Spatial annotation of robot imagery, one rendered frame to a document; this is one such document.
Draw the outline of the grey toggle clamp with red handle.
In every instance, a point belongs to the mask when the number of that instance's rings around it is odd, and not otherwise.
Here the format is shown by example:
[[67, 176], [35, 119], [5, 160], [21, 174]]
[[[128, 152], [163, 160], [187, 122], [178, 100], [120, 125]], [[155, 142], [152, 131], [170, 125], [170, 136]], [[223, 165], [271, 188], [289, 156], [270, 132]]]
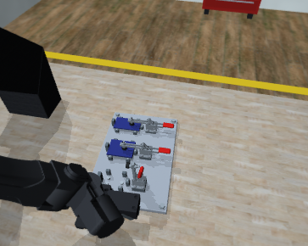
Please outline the grey toggle clamp with red handle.
[[[159, 128], [174, 128], [174, 124], [171, 123], [157, 123], [157, 121], [152, 121], [150, 118], [148, 118], [147, 120], [137, 120], [137, 119], [133, 119], [128, 118], [128, 122], [130, 122], [130, 126], [134, 126], [134, 123], [140, 123], [140, 124], [146, 124], [146, 133], [153, 133], [156, 134], [157, 131], [157, 127]], [[158, 125], [162, 125], [162, 126], [158, 126]]]

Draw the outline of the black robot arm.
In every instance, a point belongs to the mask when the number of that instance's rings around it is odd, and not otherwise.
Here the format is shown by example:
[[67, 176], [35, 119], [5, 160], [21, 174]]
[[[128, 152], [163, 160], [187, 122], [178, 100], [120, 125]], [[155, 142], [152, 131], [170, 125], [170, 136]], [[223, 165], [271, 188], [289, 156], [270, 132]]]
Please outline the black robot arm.
[[1, 155], [0, 199], [44, 211], [71, 207], [90, 234], [98, 238], [116, 232], [124, 218], [137, 219], [141, 201], [140, 194], [114, 191], [111, 185], [102, 184], [97, 174], [78, 164]]

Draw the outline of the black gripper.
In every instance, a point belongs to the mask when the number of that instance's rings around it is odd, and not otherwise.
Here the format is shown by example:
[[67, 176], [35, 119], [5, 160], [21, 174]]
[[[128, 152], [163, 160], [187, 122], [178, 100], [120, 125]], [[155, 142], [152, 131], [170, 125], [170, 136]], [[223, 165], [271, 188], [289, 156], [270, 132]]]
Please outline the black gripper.
[[78, 229], [87, 229], [80, 216], [76, 218], [75, 226]]

